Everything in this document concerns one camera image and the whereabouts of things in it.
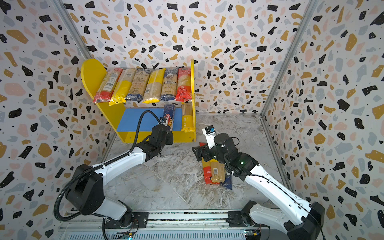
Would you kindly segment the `yellow top spaghetti bag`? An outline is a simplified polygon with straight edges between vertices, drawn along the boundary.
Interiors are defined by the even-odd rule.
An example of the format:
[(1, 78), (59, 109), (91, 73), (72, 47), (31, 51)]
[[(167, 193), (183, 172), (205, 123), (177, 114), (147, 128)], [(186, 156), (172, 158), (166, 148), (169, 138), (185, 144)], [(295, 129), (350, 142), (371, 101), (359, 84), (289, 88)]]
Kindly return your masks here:
[(165, 71), (166, 69), (160, 69), (151, 72), (148, 85), (143, 96), (143, 103), (151, 104), (158, 103), (160, 101)]

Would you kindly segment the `blue white spaghetti bag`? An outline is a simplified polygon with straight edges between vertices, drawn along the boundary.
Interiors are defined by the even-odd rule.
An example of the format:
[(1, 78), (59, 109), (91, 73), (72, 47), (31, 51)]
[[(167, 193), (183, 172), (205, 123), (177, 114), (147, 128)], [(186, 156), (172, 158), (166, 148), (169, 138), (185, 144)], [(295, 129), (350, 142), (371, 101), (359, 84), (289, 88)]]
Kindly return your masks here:
[(176, 98), (178, 86), (178, 68), (165, 70), (160, 101), (173, 101)]

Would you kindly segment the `dark blue spaghetti bag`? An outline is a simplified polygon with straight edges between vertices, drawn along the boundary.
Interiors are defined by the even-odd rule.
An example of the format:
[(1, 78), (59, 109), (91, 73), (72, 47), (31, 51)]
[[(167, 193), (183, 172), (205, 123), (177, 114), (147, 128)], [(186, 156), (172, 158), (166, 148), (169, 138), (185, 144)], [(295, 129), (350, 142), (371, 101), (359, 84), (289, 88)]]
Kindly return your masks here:
[(136, 71), (126, 101), (142, 101), (149, 81), (151, 70), (139, 69)]

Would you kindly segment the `red label spaghetti bag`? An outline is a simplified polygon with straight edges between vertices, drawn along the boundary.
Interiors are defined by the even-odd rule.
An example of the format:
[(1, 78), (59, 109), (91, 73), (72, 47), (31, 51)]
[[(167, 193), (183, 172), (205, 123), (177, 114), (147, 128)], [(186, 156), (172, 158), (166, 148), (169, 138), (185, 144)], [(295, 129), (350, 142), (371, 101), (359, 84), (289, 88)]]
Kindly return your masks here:
[(116, 84), (123, 69), (114, 68), (107, 72), (97, 91), (93, 103), (107, 103), (111, 100)]

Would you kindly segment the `yellow spaghetti bag with text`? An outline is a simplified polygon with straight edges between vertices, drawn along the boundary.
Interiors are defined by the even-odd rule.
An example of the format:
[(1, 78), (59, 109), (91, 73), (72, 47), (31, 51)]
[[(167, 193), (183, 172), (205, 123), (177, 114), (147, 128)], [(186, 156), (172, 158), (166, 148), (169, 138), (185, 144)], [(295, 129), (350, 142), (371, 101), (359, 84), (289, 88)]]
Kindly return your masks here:
[(193, 117), (193, 104), (185, 103), (182, 104), (182, 131), (194, 132), (194, 117)]

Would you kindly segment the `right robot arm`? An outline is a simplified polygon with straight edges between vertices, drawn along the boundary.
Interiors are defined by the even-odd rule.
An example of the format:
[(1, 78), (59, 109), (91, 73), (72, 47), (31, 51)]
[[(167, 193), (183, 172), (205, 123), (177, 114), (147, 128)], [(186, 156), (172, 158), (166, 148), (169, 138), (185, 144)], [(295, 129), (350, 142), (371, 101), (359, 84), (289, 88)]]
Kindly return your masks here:
[(278, 207), (269, 209), (249, 201), (242, 212), (244, 223), (269, 226), (290, 240), (315, 240), (323, 235), (325, 208), (320, 203), (311, 204), (288, 190), (256, 159), (240, 152), (228, 134), (208, 134), (206, 139), (206, 145), (192, 148), (197, 161), (217, 160), (233, 176), (256, 188)]

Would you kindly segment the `long yellow spaghetti bag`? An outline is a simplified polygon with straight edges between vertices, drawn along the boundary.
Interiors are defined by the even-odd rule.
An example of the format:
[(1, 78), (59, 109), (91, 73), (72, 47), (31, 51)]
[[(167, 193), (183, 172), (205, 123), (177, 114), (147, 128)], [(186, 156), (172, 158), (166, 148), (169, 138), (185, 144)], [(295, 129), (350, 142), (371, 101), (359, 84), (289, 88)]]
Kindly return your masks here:
[(126, 103), (126, 96), (132, 86), (135, 73), (135, 69), (125, 69), (122, 71), (109, 102), (109, 106)]

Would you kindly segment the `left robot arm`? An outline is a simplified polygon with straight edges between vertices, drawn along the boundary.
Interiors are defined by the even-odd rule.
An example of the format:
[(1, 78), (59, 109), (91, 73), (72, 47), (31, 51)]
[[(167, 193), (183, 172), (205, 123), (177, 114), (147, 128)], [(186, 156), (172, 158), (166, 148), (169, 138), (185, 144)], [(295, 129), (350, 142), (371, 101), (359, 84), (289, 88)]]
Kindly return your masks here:
[(62, 196), (79, 211), (78, 215), (97, 215), (115, 220), (125, 228), (133, 221), (132, 209), (121, 201), (105, 196), (104, 186), (131, 168), (161, 155), (166, 145), (172, 145), (174, 136), (164, 125), (156, 125), (143, 141), (132, 145), (126, 153), (101, 164), (79, 166), (74, 177), (63, 189)]

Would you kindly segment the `blue Barilla spaghetti bag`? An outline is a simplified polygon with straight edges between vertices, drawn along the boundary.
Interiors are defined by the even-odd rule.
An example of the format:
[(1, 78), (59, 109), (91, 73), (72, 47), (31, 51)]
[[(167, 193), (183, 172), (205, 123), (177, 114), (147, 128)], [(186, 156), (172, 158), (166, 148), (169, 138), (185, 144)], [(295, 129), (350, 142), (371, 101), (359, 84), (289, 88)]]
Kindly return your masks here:
[(170, 131), (173, 130), (175, 112), (176, 106), (174, 104), (167, 104), (164, 106), (163, 118), (165, 119), (165, 124)]

